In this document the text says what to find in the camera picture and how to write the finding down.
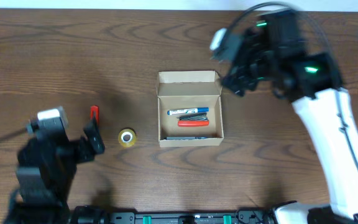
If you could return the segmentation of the yellow tape roll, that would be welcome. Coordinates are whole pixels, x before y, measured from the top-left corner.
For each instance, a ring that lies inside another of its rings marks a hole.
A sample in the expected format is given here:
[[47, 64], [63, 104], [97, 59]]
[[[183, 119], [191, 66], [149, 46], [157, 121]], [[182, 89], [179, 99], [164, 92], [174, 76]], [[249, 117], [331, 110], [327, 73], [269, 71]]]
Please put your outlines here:
[[132, 147], [137, 141], [136, 133], [133, 129], [122, 129], [118, 135], [119, 144], [122, 147]]

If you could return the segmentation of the red utility knife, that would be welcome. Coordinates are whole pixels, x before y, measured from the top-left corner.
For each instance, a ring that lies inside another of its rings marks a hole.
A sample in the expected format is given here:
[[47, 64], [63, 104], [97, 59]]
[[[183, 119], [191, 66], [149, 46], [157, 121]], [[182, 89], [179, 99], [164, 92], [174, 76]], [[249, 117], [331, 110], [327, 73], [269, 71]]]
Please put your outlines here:
[[90, 108], [90, 118], [99, 123], [99, 106], [93, 105]]

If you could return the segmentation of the blue whiteboard marker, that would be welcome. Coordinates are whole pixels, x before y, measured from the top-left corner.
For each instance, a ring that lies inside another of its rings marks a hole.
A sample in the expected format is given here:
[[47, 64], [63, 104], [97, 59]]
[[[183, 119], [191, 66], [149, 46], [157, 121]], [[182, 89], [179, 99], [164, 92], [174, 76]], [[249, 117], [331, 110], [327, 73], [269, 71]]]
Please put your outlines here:
[[178, 115], [178, 114], [196, 114], [196, 113], [206, 113], [209, 111], [208, 107], [200, 107], [200, 108], [185, 108], [185, 109], [177, 109], [177, 110], [168, 110], [167, 114]]

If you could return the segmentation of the red and black stapler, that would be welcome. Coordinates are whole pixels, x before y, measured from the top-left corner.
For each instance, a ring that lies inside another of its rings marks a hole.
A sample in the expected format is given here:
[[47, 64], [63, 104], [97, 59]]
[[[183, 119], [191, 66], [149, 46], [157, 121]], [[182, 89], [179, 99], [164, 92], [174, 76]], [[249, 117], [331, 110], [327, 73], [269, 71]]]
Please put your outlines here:
[[178, 127], [203, 127], [209, 125], [209, 119], [206, 113], [190, 114], [179, 117]]

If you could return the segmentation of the black whiteboard marker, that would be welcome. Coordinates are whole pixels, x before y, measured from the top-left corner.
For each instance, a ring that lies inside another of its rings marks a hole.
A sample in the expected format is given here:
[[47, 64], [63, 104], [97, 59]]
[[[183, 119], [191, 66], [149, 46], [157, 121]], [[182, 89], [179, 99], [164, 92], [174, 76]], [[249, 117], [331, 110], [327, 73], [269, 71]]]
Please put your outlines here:
[[195, 139], [207, 139], [208, 137], [196, 137], [196, 136], [170, 136], [166, 137], [167, 141], [187, 141], [187, 140], [195, 140]]

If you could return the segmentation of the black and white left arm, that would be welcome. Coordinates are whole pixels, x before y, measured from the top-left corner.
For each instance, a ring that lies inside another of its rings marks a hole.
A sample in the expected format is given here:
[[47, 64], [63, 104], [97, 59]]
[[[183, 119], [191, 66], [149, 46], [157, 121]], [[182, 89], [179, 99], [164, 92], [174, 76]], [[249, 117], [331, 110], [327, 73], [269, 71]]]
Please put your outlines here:
[[105, 151], [98, 120], [91, 118], [84, 136], [69, 140], [60, 117], [31, 121], [34, 134], [18, 152], [19, 187], [10, 197], [5, 223], [67, 223], [67, 200], [77, 165]]

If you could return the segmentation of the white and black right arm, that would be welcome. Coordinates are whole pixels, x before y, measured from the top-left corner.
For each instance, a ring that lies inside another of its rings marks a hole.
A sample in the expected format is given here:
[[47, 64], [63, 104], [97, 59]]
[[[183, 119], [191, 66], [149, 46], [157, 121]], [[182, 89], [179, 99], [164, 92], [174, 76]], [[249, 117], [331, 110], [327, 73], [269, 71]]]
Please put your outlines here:
[[307, 129], [329, 191], [326, 205], [287, 202], [265, 223], [358, 223], [358, 130], [351, 97], [322, 28], [283, 2], [254, 27], [235, 34], [238, 20], [218, 30], [210, 45], [216, 60], [231, 63], [222, 86], [237, 96], [270, 82]]

